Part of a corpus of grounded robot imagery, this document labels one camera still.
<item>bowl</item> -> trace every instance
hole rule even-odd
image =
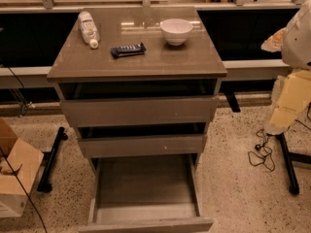
[[[166,42],[180,46],[189,37],[193,26],[185,19],[172,18],[162,21],[160,28]]]

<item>cable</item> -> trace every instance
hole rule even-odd
[[[267,143],[269,142],[269,136],[266,136],[264,134],[263,129],[259,130],[256,133],[256,135],[258,137],[262,138],[262,144],[261,145],[259,145],[259,144],[255,145],[256,152],[253,152],[253,151],[249,151],[248,152],[249,162],[254,167],[263,165],[270,172],[273,172],[274,169],[275,169],[275,164],[274,164],[274,161],[272,159],[272,152],[273,152],[273,150],[272,150],[272,148],[267,146]],[[254,163],[252,161],[252,156],[254,156],[255,158],[259,159],[260,162],[259,163]],[[266,163],[268,160],[271,160],[271,163],[272,163],[271,167],[268,166],[267,163]]]
[[[309,115],[309,114],[310,114],[310,109],[311,109],[311,103],[309,104],[309,108],[308,108],[308,111],[307,111],[307,118],[308,118],[309,120],[311,120],[311,116]],[[299,122],[302,126],[306,127],[308,130],[311,130],[311,128],[308,127],[306,124],[304,124],[302,121],[300,121],[300,120],[298,120],[298,119],[296,119],[295,121],[296,121],[296,122]]]
[[[22,183],[21,183],[20,179],[19,179],[19,178],[18,178],[18,176],[17,176],[16,171],[14,171],[13,167],[11,166],[10,162],[8,161],[8,159],[7,159],[7,157],[5,156],[5,154],[4,154],[4,152],[3,152],[3,150],[1,149],[1,147],[0,147],[0,151],[1,151],[1,153],[2,153],[2,155],[3,155],[3,157],[4,157],[4,159],[5,159],[5,161],[8,163],[8,165],[9,165],[9,167],[10,167],[11,171],[13,172],[14,176],[17,178],[17,181],[19,182],[19,184],[20,184],[21,188],[22,188],[22,189],[23,189],[23,191],[25,192],[25,194],[26,194],[26,196],[27,196],[27,198],[28,198],[29,202],[31,203],[31,205],[32,205],[32,206],[33,206],[33,208],[35,209],[36,213],[38,214],[39,219],[41,220],[41,223],[42,223],[42,226],[43,226],[43,228],[44,228],[45,232],[46,232],[46,233],[48,233],[47,227],[46,227],[45,223],[43,222],[43,220],[42,220],[42,218],[41,218],[41,215],[40,215],[40,213],[39,213],[38,209],[36,208],[36,206],[35,206],[35,205],[34,205],[34,203],[32,202],[32,200],[31,200],[31,198],[30,198],[29,194],[27,193],[27,191],[26,191],[25,187],[22,185]]]
[[[22,81],[19,79],[19,77],[12,71],[11,67],[5,67],[8,68],[10,70],[10,72],[14,75],[14,77],[18,80],[18,82],[21,85],[21,88],[25,89],[25,86],[23,85]]]
[[[10,71],[10,72],[14,75],[14,77],[18,80],[18,82],[20,83],[21,87],[22,87],[22,88],[25,88],[25,86],[23,85],[22,81],[21,81],[21,80],[19,79],[19,77],[12,71],[11,67],[6,67],[6,66],[4,66],[3,64],[0,64],[0,68],[8,68],[9,71]]]

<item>drawer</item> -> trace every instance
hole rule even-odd
[[[207,137],[198,135],[79,139],[85,158],[137,156],[204,151]]]
[[[79,232],[206,232],[187,154],[100,159],[88,226]]]
[[[141,77],[143,80],[59,83],[59,97],[65,100],[87,101],[108,98],[208,96],[218,92],[218,79],[169,79]]]
[[[62,101],[72,127],[210,121],[217,98]]]

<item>cabinet top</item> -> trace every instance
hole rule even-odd
[[[133,7],[87,9],[100,33],[99,47],[92,50],[78,22],[71,30],[51,71],[51,82],[96,82],[156,79],[217,78],[226,69],[197,11],[192,7]],[[170,46],[160,23],[182,18],[193,24],[190,37]],[[110,48],[143,43],[143,55],[115,59]]]

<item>plastic bottle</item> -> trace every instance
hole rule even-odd
[[[92,16],[89,12],[81,12],[79,13],[78,19],[85,42],[89,44],[92,49],[97,49],[98,42],[100,41],[100,35]]]

